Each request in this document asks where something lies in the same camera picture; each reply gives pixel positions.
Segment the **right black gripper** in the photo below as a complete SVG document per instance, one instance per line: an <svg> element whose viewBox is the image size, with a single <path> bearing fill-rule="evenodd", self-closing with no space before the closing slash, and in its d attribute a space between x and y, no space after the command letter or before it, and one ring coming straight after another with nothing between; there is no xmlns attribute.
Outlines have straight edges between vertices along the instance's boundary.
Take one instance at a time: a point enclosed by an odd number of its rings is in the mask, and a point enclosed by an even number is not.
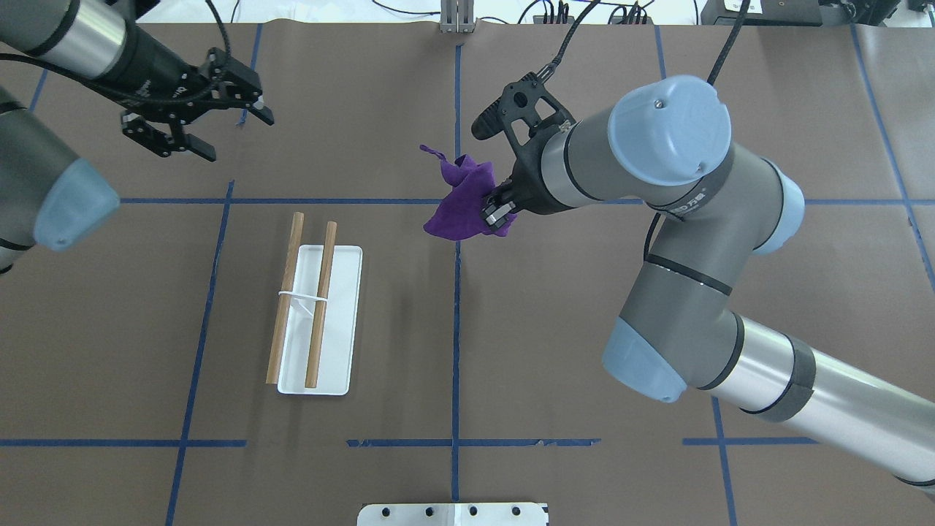
<svg viewBox="0 0 935 526"><path fill-rule="evenodd" d="M521 164L512 167L511 175L491 190L481 211L488 222L488 235L507 236L518 212L549 214L547 196L541 193L541 181Z"/></svg>

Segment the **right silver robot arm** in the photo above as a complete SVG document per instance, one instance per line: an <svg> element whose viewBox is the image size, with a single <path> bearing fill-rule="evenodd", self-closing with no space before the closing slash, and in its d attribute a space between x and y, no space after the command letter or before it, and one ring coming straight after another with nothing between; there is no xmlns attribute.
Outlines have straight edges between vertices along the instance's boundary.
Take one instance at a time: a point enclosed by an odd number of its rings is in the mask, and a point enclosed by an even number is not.
<svg viewBox="0 0 935 526"><path fill-rule="evenodd" d="M668 77L577 122L529 73L471 133L504 134L516 156L511 176L484 197L492 231L512 213L624 197L662 216L603 352L616 380L664 403L688 387L710 392L933 496L932 402L728 309L750 257L790 240L805 202L774 163L735 143L714 86Z"/></svg>

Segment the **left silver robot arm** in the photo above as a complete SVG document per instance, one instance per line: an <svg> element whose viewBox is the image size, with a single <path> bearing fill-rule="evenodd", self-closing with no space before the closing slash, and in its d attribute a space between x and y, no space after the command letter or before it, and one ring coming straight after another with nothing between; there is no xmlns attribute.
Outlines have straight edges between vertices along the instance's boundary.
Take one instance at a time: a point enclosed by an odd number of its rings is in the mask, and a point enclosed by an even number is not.
<svg viewBox="0 0 935 526"><path fill-rule="evenodd" d="M210 111L243 110L272 124L259 75L233 56L214 2L221 46L192 64L140 25L154 1L4 1L2 61L42 70L29 99L2 90L2 272L27 251L70 249L106 223L121 198L44 118L93 142L96 94L120 107L127 139L167 159L215 149L187 131Z"/></svg>

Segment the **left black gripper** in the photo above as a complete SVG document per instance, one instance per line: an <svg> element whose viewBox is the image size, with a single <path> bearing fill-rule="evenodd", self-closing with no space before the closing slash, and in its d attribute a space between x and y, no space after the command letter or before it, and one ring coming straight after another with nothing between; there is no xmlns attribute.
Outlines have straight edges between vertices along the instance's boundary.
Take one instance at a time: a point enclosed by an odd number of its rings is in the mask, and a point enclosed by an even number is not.
<svg viewBox="0 0 935 526"><path fill-rule="evenodd" d="M124 100L123 106L138 109L147 119L169 123L166 133L151 126L143 117L121 117L121 132L151 153L168 157L173 153L193 153L215 162L210 143L184 131L183 122L194 122L213 109L241 109L238 126L247 115L273 126L273 111L264 100L259 75L247 64L216 47L208 50L200 66L184 62L164 47L134 51L131 62L121 72L121 92L142 97L143 102Z"/></svg>

